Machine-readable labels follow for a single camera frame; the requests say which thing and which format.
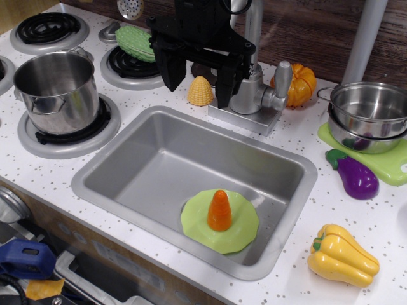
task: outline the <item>toy eggplant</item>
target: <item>toy eggplant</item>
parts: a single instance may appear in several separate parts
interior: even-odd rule
[[[362,163],[337,149],[325,154],[326,159],[337,170],[343,186],[349,196],[365,200],[375,197],[379,192],[379,181],[376,175]]]

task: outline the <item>orange pumpkin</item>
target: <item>orange pumpkin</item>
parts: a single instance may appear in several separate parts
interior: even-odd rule
[[[288,101],[286,107],[298,107],[309,100],[317,86],[317,79],[313,70],[301,64],[292,64],[293,80],[288,89]],[[274,88],[274,76],[270,81]]]

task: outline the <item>green cutting board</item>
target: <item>green cutting board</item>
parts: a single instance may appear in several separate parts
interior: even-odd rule
[[[407,172],[404,173],[401,170],[403,165],[407,165],[407,140],[401,139],[395,148],[382,154],[363,154],[337,142],[329,131],[328,123],[323,124],[318,129],[318,137],[333,148],[339,149],[351,158],[365,164],[385,183],[392,186],[401,186],[407,183]]]

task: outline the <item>silver pot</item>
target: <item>silver pot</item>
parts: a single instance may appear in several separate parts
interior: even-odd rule
[[[407,132],[403,132],[395,137],[383,138],[371,138],[356,135],[344,127],[336,119],[335,114],[332,112],[333,105],[328,106],[328,126],[332,137],[345,147],[353,151],[357,151],[364,154],[381,154],[395,148],[401,141],[401,139],[407,135]]]
[[[356,135],[387,139],[407,130],[407,91],[396,86],[369,82],[338,85],[328,101],[337,122]]]
[[[90,125],[100,106],[94,70],[92,61],[75,51],[40,55],[18,68],[14,85],[34,126],[65,135]]]

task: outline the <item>sink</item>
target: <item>sink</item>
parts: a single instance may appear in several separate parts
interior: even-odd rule
[[[229,275],[257,280],[272,270],[316,179],[303,156],[157,106],[100,150],[74,176],[72,189]],[[256,239],[234,254],[183,234],[185,203],[217,188],[240,193],[259,216]]]

